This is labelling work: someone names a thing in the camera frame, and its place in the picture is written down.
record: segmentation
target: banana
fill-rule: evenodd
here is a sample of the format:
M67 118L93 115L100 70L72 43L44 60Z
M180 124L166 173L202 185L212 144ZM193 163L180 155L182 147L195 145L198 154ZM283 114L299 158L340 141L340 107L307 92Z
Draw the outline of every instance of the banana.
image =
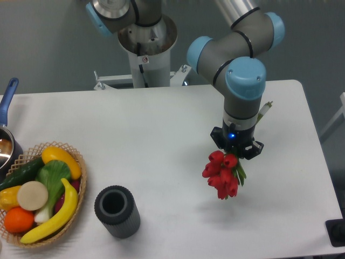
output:
M65 201L61 209L48 221L27 232L20 240L23 244L31 244L41 240L63 227L73 216L78 204L78 193L74 187L62 178L65 186Z

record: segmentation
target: tulip bouquet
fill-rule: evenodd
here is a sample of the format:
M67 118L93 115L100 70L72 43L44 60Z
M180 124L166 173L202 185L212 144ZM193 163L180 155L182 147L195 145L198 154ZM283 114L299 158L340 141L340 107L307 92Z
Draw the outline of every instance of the tulip bouquet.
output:
M257 123L272 107L272 103L272 101L268 102L261 108ZM209 160L210 162L202 173L204 178L208 178L209 186L217 190L219 199L235 197L238 186L243 186L244 180L247 178L237 156L236 148L225 154L220 150L214 151L209 155Z

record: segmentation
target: bok choy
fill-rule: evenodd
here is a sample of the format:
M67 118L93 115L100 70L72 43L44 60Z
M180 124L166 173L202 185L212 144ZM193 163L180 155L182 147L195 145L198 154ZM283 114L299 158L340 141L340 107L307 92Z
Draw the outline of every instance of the bok choy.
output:
M47 187L48 200L47 203L38 211L36 211L34 220L37 224L42 224L48 221L53 216L55 203L64 193L65 188L61 182L62 178L71 180L71 171L68 165L59 160L52 160L48 162L36 176L36 181L39 181Z

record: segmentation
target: blue joint cap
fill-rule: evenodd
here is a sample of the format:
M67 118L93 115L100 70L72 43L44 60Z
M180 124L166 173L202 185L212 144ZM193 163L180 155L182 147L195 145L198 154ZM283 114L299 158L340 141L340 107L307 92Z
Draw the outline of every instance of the blue joint cap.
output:
M104 25L104 23L102 22L102 20L99 18L99 16L97 15L96 11L93 9L91 3L88 3L86 5L86 12L89 15L93 25L95 25L96 29L103 35L106 37L109 37L111 35L113 35L108 28Z
M271 48L274 48L279 43L281 43L282 39L284 39L285 36L285 26L282 19L276 15L274 12L268 12L266 15L269 16L269 18L272 20L273 23L273 43Z
M203 51L204 47L206 46L207 42L212 40L208 36L202 36L197 38L195 41L190 44L188 52L187 52L187 62L188 64L194 69L195 72L198 72L198 61Z
M256 100L265 90L266 69L263 63L255 58L236 58L226 70L225 81L236 97L246 101Z

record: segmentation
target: blue pot handle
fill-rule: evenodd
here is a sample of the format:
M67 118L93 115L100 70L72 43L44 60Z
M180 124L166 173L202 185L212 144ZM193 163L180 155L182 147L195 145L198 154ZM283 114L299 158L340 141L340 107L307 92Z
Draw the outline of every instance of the blue pot handle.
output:
M7 112L9 110L12 97L15 94L18 84L18 78L12 78L6 88L4 96L0 103L0 126L7 126Z

